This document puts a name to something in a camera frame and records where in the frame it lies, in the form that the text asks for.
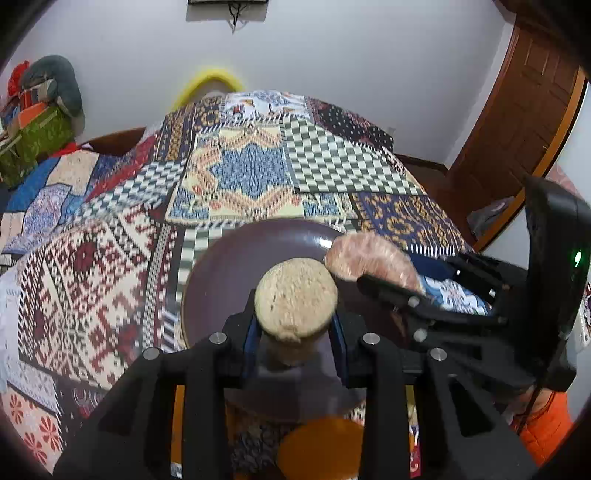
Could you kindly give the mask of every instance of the orange object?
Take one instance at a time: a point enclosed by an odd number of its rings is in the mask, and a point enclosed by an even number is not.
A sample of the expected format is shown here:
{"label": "orange object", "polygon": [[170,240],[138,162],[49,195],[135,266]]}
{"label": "orange object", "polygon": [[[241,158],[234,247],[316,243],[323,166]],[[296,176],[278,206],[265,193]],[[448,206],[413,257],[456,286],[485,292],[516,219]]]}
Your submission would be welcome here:
{"label": "orange object", "polygon": [[[173,408],[173,432],[170,445],[170,461],[183,464],[183,408],[184,408],[184,385],[178,385],[174,393]],[[236,432],[236,415],[233,408],[226,405],[226,428],[228,439],[233,442]],[[248,479],[248,475],[235,474],[236,479]]]}
{"label": "orange object", "polygon": [[[520,420],[520,416],[515,416],[511,424],[515,430]],[[572,426],[566,393],[554,392],[544,408],[530,415],[520,438],[540,466],[558,448]]]}
{"label": "orange object", "polygon": [[28,124],[31,120],[33,120],[36,116],[39,116],[47,105],[45,103],[36,103],[29,108],[25,108],[22,112],[18,114],[18,126],[23,129],[25,128],[26,124]]}
{"label": "orange object", "polygon": [[286,436],[277,466],[288,480],[342,480],[357,476],[363,427],[345,419],[311,421]]}

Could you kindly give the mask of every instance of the plastic wrap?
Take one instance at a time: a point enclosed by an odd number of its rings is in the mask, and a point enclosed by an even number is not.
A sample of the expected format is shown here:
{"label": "plastic wrap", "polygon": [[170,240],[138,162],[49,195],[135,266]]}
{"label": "plastic wrap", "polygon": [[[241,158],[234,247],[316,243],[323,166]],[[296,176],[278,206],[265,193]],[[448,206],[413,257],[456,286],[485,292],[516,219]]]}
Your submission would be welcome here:
{"label": "plastic wrap", "polygon": [[324,257],[331,273],[355,281],[369,274],[408,290],[424,294],[417,270],[407,254],[373,232],[356,232],[337,237]]}

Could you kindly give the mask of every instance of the door frame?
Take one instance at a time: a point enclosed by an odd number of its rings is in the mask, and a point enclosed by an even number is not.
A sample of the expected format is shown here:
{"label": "door frame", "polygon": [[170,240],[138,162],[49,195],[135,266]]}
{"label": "door frame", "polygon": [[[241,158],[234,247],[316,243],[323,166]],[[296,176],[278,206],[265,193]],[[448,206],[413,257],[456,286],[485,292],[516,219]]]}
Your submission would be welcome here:
{"label": "door frame", "polygon": [[470,135],[468,136],[466,143],[464,143],[464,146],[460,150],[460,153],[458,153],[454,163],[450,167],[448,173],[448,175],[450,176],[454,175],[455,172],[457,172],[458,168],[460,167],[460,165],[464,161],[464,158],[466,157],[466,152],[478,138],[480,130],[482,129],[489,113],[491,112],[492,106],[494,105],[496,97],[499,94],[499,90],[501,89],[501,85],[505,80],[505,75],[509,70],[511,60],[513,59],[513,54],[515,53],[515,46],[517,45],[517,41],[519,40],[520,32],[521,27],[517,23],[515,23],[515,25],[513,26],[513,32],[511,33],[511,39],[509,40],[509,46],[507,47],[507,52],[505,53],[505,58],[503,59],[503,63],[501,65],[501,69],[499,70],[499,74],[496,77],[495,84],[492,86],[491,94],[488,96],[488,99],[486,100],[486,103],[482,108],[482,112],[480,112],[478,120],[476,120],[474,128],[472,128],[472,131],[470,132]]}
{"label": "door frame", "polygon": [[[587,77],[585,76],[583,69],[579,67],[577,77],[574,81],[573,93],[570,96],[569,104],[566,107],[566,111],[564,112],[564,116],[560,122],[560,126],[558,127],[552,142],[550,142],[548,150],[546,150],[546,153],[540,160],[540,163],[538,163],[538,166],[532,173],[532,176],[545,177],[548,171],[552,168],[552,165],[554,165],[554,162],[558,158],[562,147],[566,143],[570,132],[573,129],[574,123],[579,114],[579,109],[583,103],[586,87]],[[493,223],[485,232],[485,234],[481,236],[480,239],[474,244],[474,250],[476,252],[480,252],[488,247],[488,245],[490,245],[490,243],[505,229],[505,227],[509,225],[510,221],[513,220],[517,213],[519,213],[521,207],[523,207],[524,202],[525,190],[521,189],[513,202],[511,202],[507,209],[501,213],[499,218],[496,219],[495,223]]]}

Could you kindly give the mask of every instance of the metal screw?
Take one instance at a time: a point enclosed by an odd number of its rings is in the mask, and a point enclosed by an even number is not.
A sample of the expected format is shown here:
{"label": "metal screw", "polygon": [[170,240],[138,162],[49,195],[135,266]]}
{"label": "metal screw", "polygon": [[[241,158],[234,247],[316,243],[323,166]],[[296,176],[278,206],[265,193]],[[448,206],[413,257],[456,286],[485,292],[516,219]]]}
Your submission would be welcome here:
{"label": "metal screw", "polygon": [[409,307],[415,308],[420,303],[420,301],[421,300],[419,300],[418,297],[410,297],[407,304]]}
{"label": "metal screw", "polygon": [[431,358],[437,360],[438,362],[443,362],[447,358],[447,352],[443,348],[433,348],[429,352]]}
{"label": "metal screw", "polygon": [[424,342],[425,338],[427,338],[427,331],[424,328],[418,328],[413,333],[413,338],[414,338],[415,342],[418,342],[418,343]]}
{"label": "metal screw", "polygon": [[228,336],[224,332],[215,332],[209,336],[209,341],[215,345],[221,345],[228,339]]}
{"label": "metal screw", "polygon": [[363,335],[363,341],[368,345],[375,345],[379,342],[379,335],[377,333],[368,332]]}
{"label": "metal screw", "polygon": [[146,350],[144,350],[144,353],[142,353],[142,356],[146,360],[154,360],[154,359],[158,358],[158,355],[160,355],[160,350],[157,349],[155,346],[151,346],[150,348],[147,348]]}

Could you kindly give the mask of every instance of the orange fabric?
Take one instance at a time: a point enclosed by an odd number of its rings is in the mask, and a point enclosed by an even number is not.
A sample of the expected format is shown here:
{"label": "orange fabric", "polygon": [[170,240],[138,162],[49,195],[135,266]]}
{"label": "orange fabric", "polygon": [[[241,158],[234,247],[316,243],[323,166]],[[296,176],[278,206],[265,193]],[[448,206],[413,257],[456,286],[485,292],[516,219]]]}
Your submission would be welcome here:
{"label": "orange fabric", "polygon": [[357,475],[363,427],[345,419],[311,421],[279,445],[277,466],[288,480],[342,480]]}
{"label": "orange fabric", "polygon": [[25,108],[22,112],[18,114],[18,126],[19,128],[25,128],[27,124],[33,120],[34,118],[38,117],[43,113],[43,110],[46,108],[45,103],[36,103],[29,108]]}
{"label": "orange fabric", "polygon": [[[520,420],[521,416],[515,416],[511,424],[515,430]],[[572,425],[566,393],[552,393],[546,406],[530,415],[520,438],[540,466],[558,448]]]}

